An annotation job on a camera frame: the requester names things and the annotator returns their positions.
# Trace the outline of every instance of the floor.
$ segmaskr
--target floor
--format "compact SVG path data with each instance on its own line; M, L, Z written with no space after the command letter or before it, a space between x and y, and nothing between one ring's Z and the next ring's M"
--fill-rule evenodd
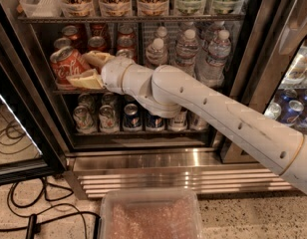
M5 108L0 106L0 131L12 119L6 113ZM0 151L0 162L37 155L37 150L33 146L28 147L30 151L6 154L26 147L30 143L26 137L22 137L20 142L17 143L6 142L3 138L2 142L3 144L0 143L0 150L4 151ZM48 177L47 179L49 183L63 187L68 186L63 178ZM21 182L15 188L13 194L10 191L11 189L12 185L0 187L0 229L26 227L29 215L40 213L52 206L54 207L51 210L38 215L38 222L77 212L75 208L80 211L91 211L98 214L101 209L101 200L81 201L74 195L58 201L47 201L42 195L33 206L19 208L11 203L10 196L13 195L13 200L16 204L27 205L40 195L42 182L40 179ZM47 185L46 192L48 197L52 199L61 198L69 193L68 190L54 185ZM298 191L216 194L198 196L198 198L204 238L307 238L307 196ZM83 218L80 215L76 215L42 225L40 233L36 234L35 238L93 238L95 218L89 214L84 215L84 217L86 219L86 233ZM1 238L26 238L26 230L8 233L0 232Z

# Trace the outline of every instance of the refrigerator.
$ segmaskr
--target refrigerator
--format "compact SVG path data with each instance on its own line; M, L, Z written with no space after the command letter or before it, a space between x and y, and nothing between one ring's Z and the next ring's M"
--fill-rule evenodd
M93 1L95 15L89 17L50 16L49 10L44 11L46 16L28 17L20 1L0 0L0 95L40 154L0 164L0 177L1 169L5 172L0 184L61 173L80 199L140 187L187 187L198 194L294 189L212 126L182 131L147 131L144 126L141 131L123 131L120 125L112 133L78 132L73 119L78 96L84 93L100 100L108 91L58 89L50 56L67 25L80 24L90 36L91 24L107 23L113 48L124 23L135 29L137 59L143 65L145 48L157 26L166 26L174 45L180 22L203 28L225 21L232 51L223 85L217 90L265 113L307 37L307 0L243 0L238 12L203 11L185 17L174 13L172 0L168 13L159 16L141 15L132 0L133 13L124 17L101 16L98 0ZM15 104L24 108L15 111ZM27 166L28 162L44 169ZM9 176L10 166L26 176Z

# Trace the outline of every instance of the light strip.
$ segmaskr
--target light strip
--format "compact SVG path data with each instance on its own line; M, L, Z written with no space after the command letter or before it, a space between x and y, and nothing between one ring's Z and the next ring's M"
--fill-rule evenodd
M39 149L39 147L37 146L37 144L35 143L35 141L32 139L32 137L30 136L30 134L26 131L26 129L23 127L23 125L21 124L21 122L18 120L18 118L14 115L12 109L8 106L8 104L6 103L6 101L4 100L4 98L1 96L0 94L0 99L1 101L4 103L4 105L7 107L8 111L13 115L15 121L19 124L19 126L21 127L21 129L23 129L26 133L26 135L29 137L29 139L32 141L32 144L36 147L39 155L43 155L42 151Z

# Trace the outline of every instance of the white robotic arm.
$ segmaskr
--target white robotic arm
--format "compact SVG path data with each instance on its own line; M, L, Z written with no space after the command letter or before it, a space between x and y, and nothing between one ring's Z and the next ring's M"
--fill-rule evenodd
M133 96L163 118L185 107L244 149L265 167L307 194L307 135L252 110L200 83L182 70L151 70L117 57L102 69L109 91Z

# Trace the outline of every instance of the metal base panel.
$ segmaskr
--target metal base panel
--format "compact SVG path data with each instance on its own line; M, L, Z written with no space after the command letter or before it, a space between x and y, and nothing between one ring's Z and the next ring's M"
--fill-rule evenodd
M110 190L185 187L197 194L294 190L259 163L223 164L214 152L119 154L75 158L72 171L88 198Z

